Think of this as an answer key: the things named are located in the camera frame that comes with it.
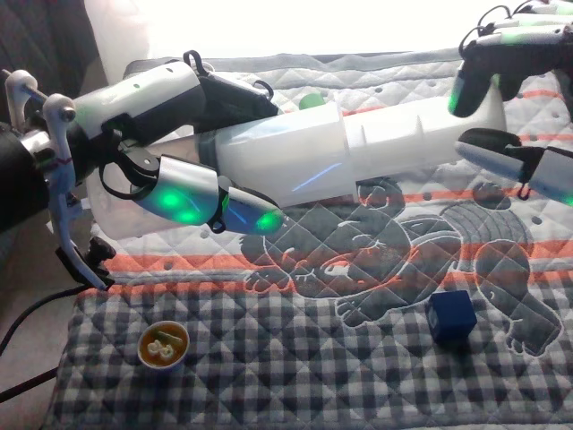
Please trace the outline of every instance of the quilted mat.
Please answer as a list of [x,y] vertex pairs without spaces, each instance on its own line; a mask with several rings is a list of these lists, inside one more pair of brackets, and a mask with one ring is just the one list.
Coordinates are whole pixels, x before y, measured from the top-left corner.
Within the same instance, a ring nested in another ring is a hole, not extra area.
[[[270,83],[285,111],[318,91],[347,113],[446,95],[459,66],[453,51],[211,63]],[[506,110],[524,144],[573,146],[552,74]],[[273,236],[112,241],[121,285],[78,299],[44,427],[573,428],[573,209],[465,161],[358,190],[287,208]],[[462,289],[477,325],[439,347],[424,304]],[[191,348],[158,374],[137,340],[165,319]]]

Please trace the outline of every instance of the blue cube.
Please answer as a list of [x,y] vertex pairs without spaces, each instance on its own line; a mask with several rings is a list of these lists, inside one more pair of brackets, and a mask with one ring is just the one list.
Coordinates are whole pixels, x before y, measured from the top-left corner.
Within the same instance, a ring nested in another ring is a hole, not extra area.
[[426,316],[434,341],[442,344],[463,343],[477,324],[465,290],[432,294],[426,303]]

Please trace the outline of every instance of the checkered fabric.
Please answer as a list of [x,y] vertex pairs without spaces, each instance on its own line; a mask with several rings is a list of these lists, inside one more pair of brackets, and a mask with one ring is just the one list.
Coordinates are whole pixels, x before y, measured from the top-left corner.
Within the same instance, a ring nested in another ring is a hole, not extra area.
[[[459,65],[381,57],[214,65],[269,82],[287,110],[316,89],[344,110],[443,95]],[[569,145],[558,93],[552,75],[527,80],[509,130]],[[274,236],[112,242],[124,285],[77,301],[44,427],[573,428],[573,211],[514,186],[460,161],[364,181],[360,203],[290,208]],[[477,325],[438,346],[426,299],[460,289]],[[137,358],[162,320],[191,339],[168,373]]]

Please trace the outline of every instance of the screw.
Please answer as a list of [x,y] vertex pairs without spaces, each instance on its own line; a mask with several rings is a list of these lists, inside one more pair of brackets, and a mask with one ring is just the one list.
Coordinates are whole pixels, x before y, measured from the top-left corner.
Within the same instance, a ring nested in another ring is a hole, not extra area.
[[71,123],[73,121],[73,119],[75,118],[75,110],[73,110],[71,107],[64,107],[62,109],[60,117],[66,123]]

